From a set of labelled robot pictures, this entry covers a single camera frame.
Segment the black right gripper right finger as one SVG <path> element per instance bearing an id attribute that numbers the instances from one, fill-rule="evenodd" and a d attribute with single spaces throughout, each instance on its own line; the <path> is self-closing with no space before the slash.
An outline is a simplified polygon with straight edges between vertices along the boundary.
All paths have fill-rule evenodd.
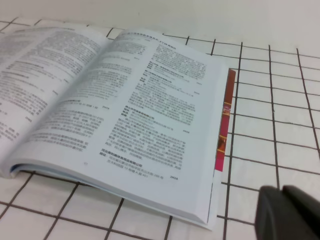
<path id="1" fill-rule="evenodd" d="M 320 202 L 318 200 L 293 185 L 285 185 L 282 192 L 307 223 L 320 222 Z"/>

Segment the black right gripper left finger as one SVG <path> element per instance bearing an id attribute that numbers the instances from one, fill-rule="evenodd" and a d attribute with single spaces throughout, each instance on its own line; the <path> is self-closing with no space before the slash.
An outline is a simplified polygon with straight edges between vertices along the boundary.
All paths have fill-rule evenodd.
<path id="1" fill-rule="evenodd" d="M 320 222 L 306 222 L 290 199 L 273 186 L 259 190 L 255 234 L 258 240 L 318 240 Z"/>

